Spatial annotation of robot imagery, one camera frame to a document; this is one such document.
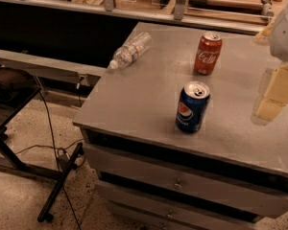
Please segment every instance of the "floor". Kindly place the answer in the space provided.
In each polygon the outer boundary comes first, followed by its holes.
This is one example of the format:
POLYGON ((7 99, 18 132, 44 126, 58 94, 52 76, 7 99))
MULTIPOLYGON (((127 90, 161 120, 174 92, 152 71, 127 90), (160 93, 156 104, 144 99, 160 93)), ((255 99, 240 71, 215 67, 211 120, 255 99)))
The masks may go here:
MULTIPOLYGON (((50 91, 45 97, 49 107, 57 148, 67 148, 82 139, 79 129, 72 125, 78 111, 78 97, 50 91)), ((19 152, 32 145, 51 146, 51 133, 44 103, 34 99, 8 124, 8 145, 19 152)), ((47 148, 33 148, 18 154, 21 160, 50 169, 56 168, 54 152, 47 148)), ((73 205, 83 230, 156 230, 143 223, 111 214, 95 190, 96 172, 89 168, 83 157, 81 165, 72 171, 64 189, 73 205)), ((60 192, 51 213, 52 222, 37 222, 37 216, 50 194, 54 183, 40 177, 20 177, 0 172, 0 229, 64 229, 76 230, 71 208, 60 192)), ((255 225, 258 230, 288 229, 288 213, 278 219, 264 218, 255 225)))

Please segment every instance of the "pepsi logo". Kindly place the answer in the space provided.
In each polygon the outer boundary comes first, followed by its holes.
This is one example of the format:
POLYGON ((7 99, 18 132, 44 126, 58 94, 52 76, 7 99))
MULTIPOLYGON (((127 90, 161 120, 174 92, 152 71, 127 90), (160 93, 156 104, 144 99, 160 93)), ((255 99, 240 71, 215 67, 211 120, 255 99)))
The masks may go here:
POLYGON ((179 115, 182 120, 189 120, 193 116, 192 110, 184 103, 179 103, 179 115))

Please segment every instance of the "drawer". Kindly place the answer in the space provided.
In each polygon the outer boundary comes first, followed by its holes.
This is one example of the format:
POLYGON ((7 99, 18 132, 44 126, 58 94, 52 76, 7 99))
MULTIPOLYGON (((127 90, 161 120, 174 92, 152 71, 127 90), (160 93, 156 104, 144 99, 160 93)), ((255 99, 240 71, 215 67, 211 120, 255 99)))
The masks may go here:
POLYGON ((113 185, 101 180, 96 183, 96 187, 98 193, 107 200, 150 212, 168 220, 176 220, 210 230, 252 229, 252 224, 235 218, 224 217, 163 197, 144 194, 137 190, 113 185))
POLYGON ((90 166, 101 172, 117 174, 259 216, 277 218, 288 211, 287 194, 248 182, 119 149, 85 144, 84 152, 90 166))
POLYGON ((154 214, 146 213, 143 211, 136 211, 133 208, 126 207, 124 205, 116 204, 114 202, 106 202, 106 206, 108 210, 110 210, 113 214, 122 216, 129 219, 136 219, 143 223, 147 223, 149 225, 155 226, 161 230, 205 230, 199 227, 187 226, 184 224, 179 224, 177 222, 173 222, 167 220, 166 218, 160 218, 154 214))

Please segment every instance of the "bottle cap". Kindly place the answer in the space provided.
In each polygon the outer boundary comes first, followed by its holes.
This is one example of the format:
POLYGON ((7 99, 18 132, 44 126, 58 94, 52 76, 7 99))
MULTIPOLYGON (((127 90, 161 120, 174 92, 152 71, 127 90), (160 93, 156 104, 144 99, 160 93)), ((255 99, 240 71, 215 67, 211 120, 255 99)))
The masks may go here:
POLYGON ((116 60, 112 60, 109 62, 109 66, 108 66, 110 69, 117 69, 118 68, 118 63, 116 60))

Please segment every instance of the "black bag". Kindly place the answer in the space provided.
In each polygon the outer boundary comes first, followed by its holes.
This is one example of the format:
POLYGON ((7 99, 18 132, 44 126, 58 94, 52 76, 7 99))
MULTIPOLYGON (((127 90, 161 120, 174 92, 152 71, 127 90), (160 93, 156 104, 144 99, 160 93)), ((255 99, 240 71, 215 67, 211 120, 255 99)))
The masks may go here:
POLYGON ((35 84, 35 79, 28 72, 0 64, 0 102, 7 103, 14 100, 21 89, 35 84))

